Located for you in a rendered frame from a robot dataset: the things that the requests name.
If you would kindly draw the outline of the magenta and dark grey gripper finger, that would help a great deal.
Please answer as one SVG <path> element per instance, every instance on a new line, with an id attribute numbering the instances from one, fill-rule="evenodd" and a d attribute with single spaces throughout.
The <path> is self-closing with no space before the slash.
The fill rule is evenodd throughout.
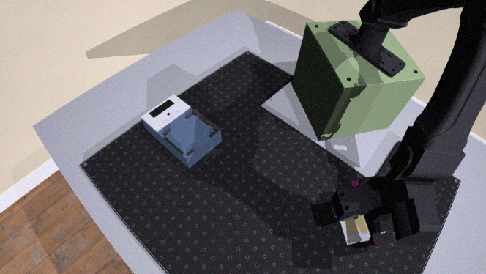
<path id="1" fill-rule="evenodd" d="M 374 244 L 373 244 L 373 241 L 372 241 L 371 237 L 370 237 L 370 239 L 369 239 L 369 241 L 368 241 L 368 245 L 372 245 L 373 247 L 377 247 L 377 246 L 374 246 Z"/>
<path id="2" fill-rule="evenodd" d="M 352 188 L 358 187 L 360 183 L 361 183 L 360 179 L 351 181 L 351 187 Z"/>

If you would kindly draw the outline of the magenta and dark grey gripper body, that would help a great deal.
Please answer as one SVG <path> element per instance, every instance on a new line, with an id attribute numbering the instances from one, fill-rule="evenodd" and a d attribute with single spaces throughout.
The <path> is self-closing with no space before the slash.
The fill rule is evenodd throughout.
<path id="1" fill-rule="evenodd" d="M 377 176 L 372 176 L 372 177 L 361 178 L 360 179 L 361 183 L 358 185 L 358 187 L 366 185 L 370 178 L 375 178 L 375 177 L 380 177 L 380 176 L 377 175 Z M 392 205 L 392 203 L 390 203 L 389 201 L 387 201 L 384 198 L 384 196 L 381 192 L 381 183 L 378 186 L 378 191 L 379 191 L 381 198 L 387 204 Z M 380 245 L 385 245 L 385 244 L 389 244 L 389 243 L 392 243 L 392 242 L 396 242 L 394 232 L 382 233 L 382 232 L 394 229 L 392 217 L 389 220 L 386 220 L 386 221 L 380 221 L 380 222 L 372 223 L 368 213 L 364 214 L 363 216 L 364 216 L 365 222 L 367 224 L 367 227 L 368 227 L 368 230 L 369 230 L 369 233 L 370 233 L 370 236 L 371 236 L 371 239 L 373 241 L 374 246 L 380 246 Z"/>

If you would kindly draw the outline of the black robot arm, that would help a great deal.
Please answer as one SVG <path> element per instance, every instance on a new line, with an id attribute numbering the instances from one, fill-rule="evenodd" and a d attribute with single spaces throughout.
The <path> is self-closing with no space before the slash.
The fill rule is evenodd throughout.
<path id="1" fill-rule="evenodd" d="M 389 29 L 461 7 L 452 53 L 433 96 L 390 159 L 391 171 L 364 186 L 336 190 L 332 209 L 339 221 L 367 213 L 372 223 L 392 217 L 398 245 L 430 242 L 441 231 L 433 183 L 450 178 L 466 156 L 463 149 L 486 102 L 486 0 L 369 0 L 359 12 L 360 29 L 348 21 L 329 27 L 330 34 L 392 78 L 405 62 L 382 46 Z M 392 205 L 381 198 L 379 183 Z"/>

